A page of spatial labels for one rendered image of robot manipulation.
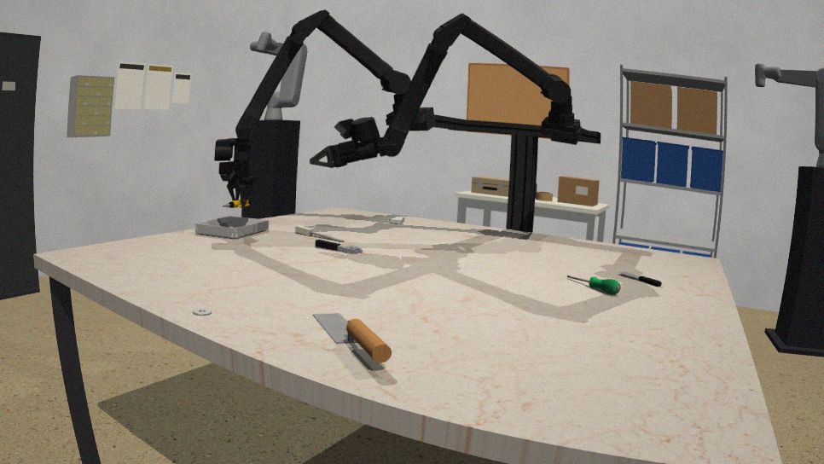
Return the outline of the green-handled screwdriver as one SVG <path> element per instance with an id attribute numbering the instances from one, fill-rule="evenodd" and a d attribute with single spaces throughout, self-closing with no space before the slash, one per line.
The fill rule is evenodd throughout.
<path id="1" fill-rule="evenodd" d="M 568 275 L 567 277 L 575 279 L 575 280 L 579 280 L 579 281 L 586 281 L 586 282 L 589 283 L 589 286 L 591 288 L 596 287 L 596 288 L 601 289 L 605 293 L 609 293 L 609 294 L 616 294 L 620 291 L 620 288 L 621 288 L 620 283 L 618 281 L 613 280 L 613 279 L 601 280 L 601 279 L 597 279 L 596 277 L 591 277 L 590 280 L 585 280 L 585 279 L 570 276 L 570 275 Z"/>

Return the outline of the trowel with wooden handle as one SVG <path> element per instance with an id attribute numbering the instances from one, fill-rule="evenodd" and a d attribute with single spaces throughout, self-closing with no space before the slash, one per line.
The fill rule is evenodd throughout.
<path id="1" fill-rule="evenodd" d="M 340 313 L 312 314 L 336 344 L 358 343 L 376 362 L 384 363 L 391 348 L 361 320 L 347 320 Z"/>

